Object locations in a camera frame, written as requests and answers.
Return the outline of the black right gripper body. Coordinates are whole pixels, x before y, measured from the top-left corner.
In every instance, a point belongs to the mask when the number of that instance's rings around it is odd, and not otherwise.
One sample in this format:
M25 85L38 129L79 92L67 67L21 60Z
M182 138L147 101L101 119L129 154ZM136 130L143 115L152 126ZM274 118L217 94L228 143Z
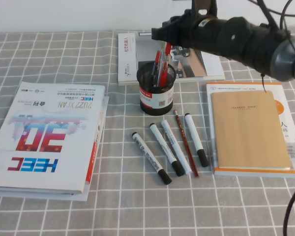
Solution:
M188 9L172 17L172 45L198 49L218 56L236 54L236 20L220 20Z

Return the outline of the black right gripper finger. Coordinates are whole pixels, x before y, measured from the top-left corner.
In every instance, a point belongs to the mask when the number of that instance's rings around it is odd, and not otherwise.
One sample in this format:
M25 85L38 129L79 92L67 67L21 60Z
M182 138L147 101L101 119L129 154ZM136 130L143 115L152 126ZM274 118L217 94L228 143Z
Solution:
M183 16L173 16L168 21L162 23L160 28L151 29L151 38L153 40L164 41L172 46L183 46L180 36L180 23Z

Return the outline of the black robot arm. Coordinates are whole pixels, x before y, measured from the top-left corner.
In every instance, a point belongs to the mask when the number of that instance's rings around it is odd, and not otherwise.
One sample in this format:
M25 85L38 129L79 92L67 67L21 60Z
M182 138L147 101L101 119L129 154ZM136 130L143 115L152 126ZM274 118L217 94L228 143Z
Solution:
M295 37L253 25L243 17L221 20L186 10L152 28L151 37L238 61L281 82L295 79Z

